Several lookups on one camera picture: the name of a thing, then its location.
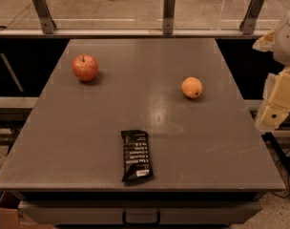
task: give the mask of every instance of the black handle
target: black handle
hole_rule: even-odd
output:
[[[150,222],[150,223],[130,223],[126,220],[126,212],[123,212],[122,220],[123,224],[127,226],[141,226],[141,225],[158,225],[160,223],[161,215],[159,212],[156,212],[156,222]]]

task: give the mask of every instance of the brown box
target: brown box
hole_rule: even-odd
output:
[[[53,229],[53,225],[37,224],[18,210],[20,200],[9,192],[0,198],[0,229]]]

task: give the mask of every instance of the black snack pouch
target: black snack pouch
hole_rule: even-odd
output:
[[[124,141],[124,176],[122,181],[152,177],[148,134],[144,131],[121,132]]]

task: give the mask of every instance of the orange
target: orange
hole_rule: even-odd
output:
[[[202,93],[202,83],[195,77],[188,77],[182,82],[181,89],[187,97],[196,98]]]

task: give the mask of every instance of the white robot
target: white robot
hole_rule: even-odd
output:
[[[290,11],[253,48],[273,52],[274,59],[284,65],[278,75],[268,74],[256,116],[256,128],[269,132],[277,129],[290,114]]]

